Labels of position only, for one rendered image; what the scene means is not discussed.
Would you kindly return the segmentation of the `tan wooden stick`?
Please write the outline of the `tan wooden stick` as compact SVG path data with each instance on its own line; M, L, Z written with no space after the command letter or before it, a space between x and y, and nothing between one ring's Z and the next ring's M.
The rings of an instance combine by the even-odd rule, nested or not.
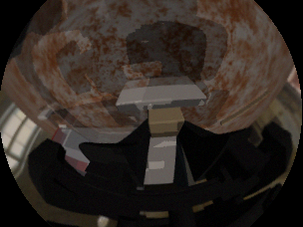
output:
M246 110L250 110L250 109L252 109L252 106L258 105L258 102L263 101L263 99L266 98L266 95L270 95L270 93L271 93L271 90L266 91L266 94L262 94L262 97L259 97L258 101L254 101L254 103L251 103L251 105L248 105L248 107L244 107L244 109L239 110L239 113L233 114L231 117L227 118L226 120L221 121L220 124L225 125L228 121L231 121L233 118L236 118L240 114L246 113Z

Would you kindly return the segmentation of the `small tan block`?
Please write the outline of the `small tan block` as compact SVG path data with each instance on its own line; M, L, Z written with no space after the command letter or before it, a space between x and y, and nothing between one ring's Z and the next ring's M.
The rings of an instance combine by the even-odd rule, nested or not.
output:
M178 109L148 110L148 127L151 138L171 137L180 133L184 122Z

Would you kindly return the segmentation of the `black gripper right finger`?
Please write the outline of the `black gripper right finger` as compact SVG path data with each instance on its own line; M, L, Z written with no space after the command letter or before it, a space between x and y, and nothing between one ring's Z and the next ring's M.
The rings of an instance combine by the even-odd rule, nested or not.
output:
M204 173L212 168L212 165L223 155L225 149L233 144L236 145L241 141L248 140L249 136L251 137L251 128L248 126L244 129L216 134L185 120L178 138L194 181L206 178Z

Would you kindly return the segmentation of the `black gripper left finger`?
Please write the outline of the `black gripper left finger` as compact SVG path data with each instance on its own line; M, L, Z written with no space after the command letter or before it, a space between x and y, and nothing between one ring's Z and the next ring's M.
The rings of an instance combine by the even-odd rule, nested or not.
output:
M88 161L103 162L108 165L123 166L128 171L137 186L145 184L145 170L148 164L148 149L151 134L148 119L141 122L123 141L111 142L80 142L79 149L83 151Z

